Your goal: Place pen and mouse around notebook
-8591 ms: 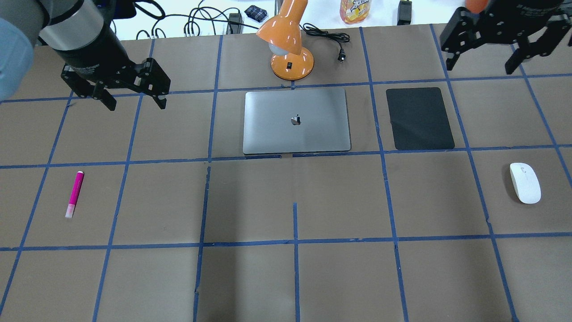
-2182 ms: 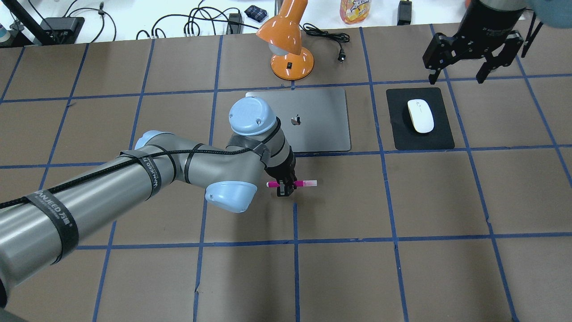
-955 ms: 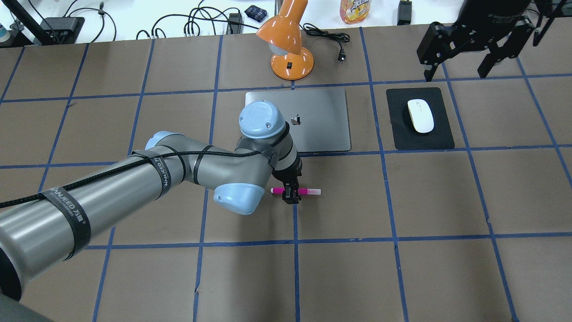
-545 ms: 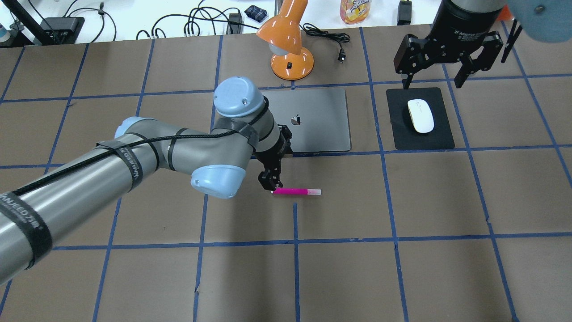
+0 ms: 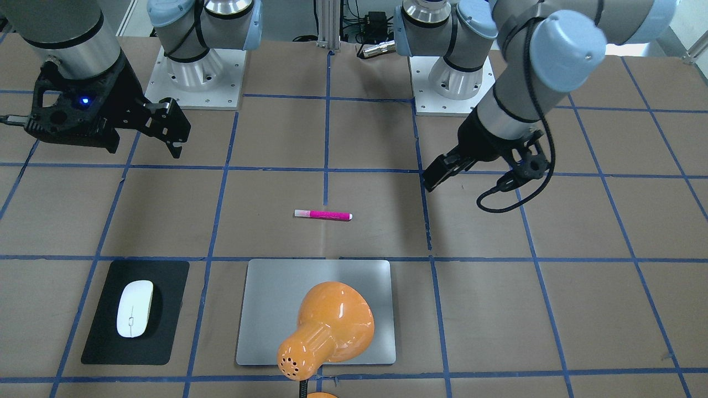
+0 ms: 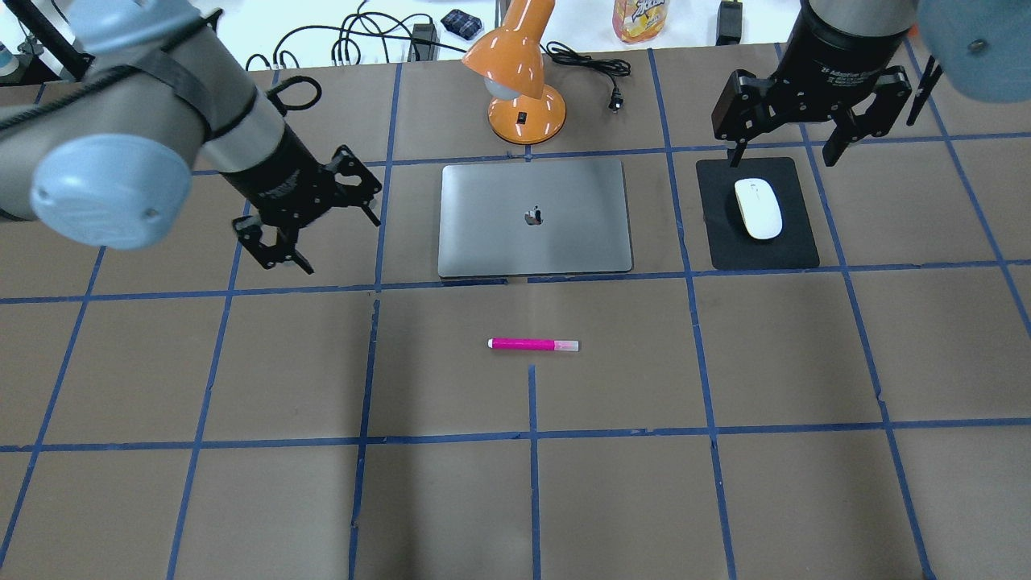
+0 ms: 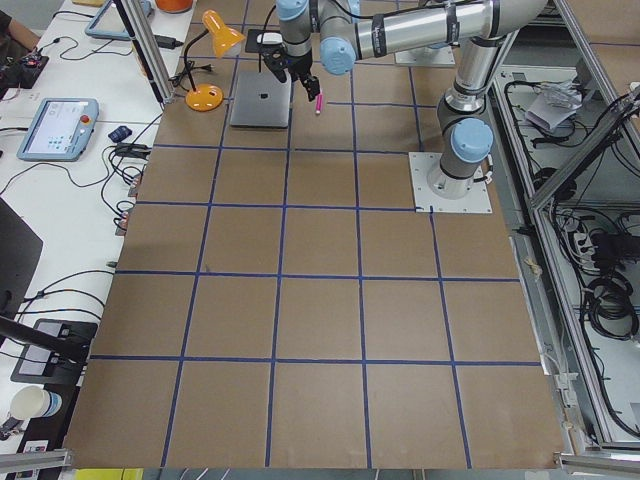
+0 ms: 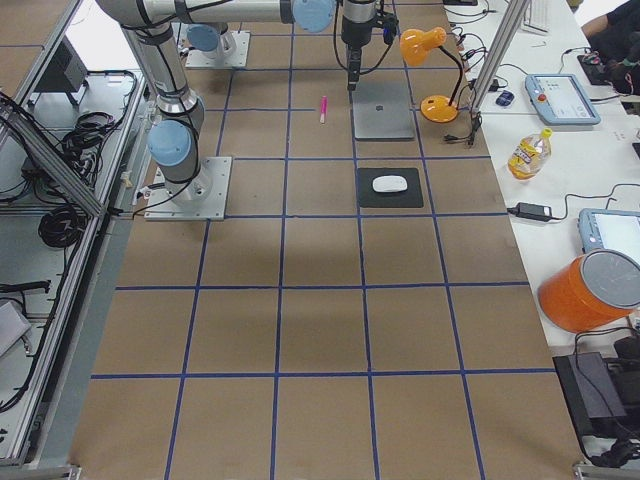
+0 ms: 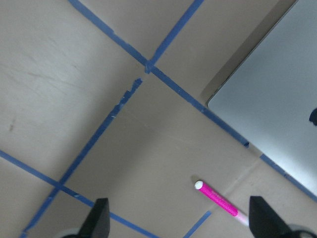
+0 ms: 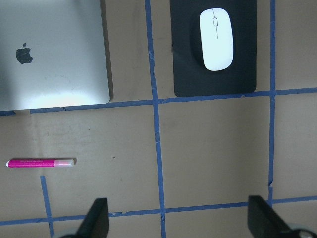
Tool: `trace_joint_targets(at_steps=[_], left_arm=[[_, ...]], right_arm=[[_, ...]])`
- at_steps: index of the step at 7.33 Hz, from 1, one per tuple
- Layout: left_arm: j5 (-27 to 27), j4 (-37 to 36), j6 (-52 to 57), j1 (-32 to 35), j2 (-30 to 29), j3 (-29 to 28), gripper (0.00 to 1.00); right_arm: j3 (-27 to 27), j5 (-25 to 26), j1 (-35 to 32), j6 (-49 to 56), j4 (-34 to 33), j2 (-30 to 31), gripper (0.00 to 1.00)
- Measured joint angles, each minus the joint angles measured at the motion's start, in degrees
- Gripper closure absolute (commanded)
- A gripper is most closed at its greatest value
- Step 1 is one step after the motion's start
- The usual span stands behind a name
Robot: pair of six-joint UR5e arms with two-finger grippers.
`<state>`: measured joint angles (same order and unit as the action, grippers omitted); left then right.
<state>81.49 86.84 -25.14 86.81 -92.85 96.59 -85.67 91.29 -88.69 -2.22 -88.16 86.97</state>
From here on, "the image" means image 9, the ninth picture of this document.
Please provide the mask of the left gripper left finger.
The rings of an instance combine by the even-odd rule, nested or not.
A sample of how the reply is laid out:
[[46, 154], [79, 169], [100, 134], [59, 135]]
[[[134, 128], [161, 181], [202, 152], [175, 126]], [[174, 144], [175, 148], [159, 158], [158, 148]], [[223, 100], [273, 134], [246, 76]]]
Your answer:
[[96, 200], [81, 226], [78, 238], [107, 238], [110, 231], [110, 212], [107, 198]]

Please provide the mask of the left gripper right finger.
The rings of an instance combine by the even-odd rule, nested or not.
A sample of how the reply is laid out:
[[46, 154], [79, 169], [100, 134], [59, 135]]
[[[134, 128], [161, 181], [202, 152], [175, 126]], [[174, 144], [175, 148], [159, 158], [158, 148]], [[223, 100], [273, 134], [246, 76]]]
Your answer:
[[261, 196], [250, 197], [249, 228], [255, 238], [294, 238], [290, 227]]

